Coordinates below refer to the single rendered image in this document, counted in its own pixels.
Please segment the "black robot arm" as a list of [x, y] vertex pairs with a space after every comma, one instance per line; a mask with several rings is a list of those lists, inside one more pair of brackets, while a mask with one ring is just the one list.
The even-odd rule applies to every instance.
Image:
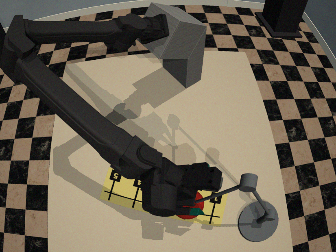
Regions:
[[[4, 37], [0, 60], [3, 72], [22, 82], [69, 127], [87, 141], [115, 171], [141, 181], [142, 208], [152, 215], [177, 213], [177, 196], [195, 198], [197, 190], [218, 192], [223, 183], [217, 167], [176, 165], [163, 153], [116, 126], [50, 70], [33, 50], [35, 45], [103, 42], [127, 50], [135, 40], [147, 44], [169, 36], [165, 14], [136, 14], [109, 21], [33, 21], [15, 15]], [[180, 183], [184, 171], [184, 180]]]

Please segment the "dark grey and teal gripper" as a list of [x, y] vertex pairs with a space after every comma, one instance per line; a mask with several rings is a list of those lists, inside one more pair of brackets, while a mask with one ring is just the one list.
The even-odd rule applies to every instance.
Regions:
[[[193, 163], [193, 168], [202, 168], [202, 167], [209, 167], [209, 164], [207, 162], [203, 163]], [[182, 170], [183, 171], [183, 170]], [[184, 171], [182, 175], [182, 179], [180, 183], [176, 186], [178, 188], [184, 180]], [[195, 206], [195, 199], [196, 198], [182, 198], [180, 196], [177, 196], [177, 213], [176, 215], [204, 215], [204, 212], [200, 208], [190, 208], [190, 207], [183, 207], [183, 206]]]

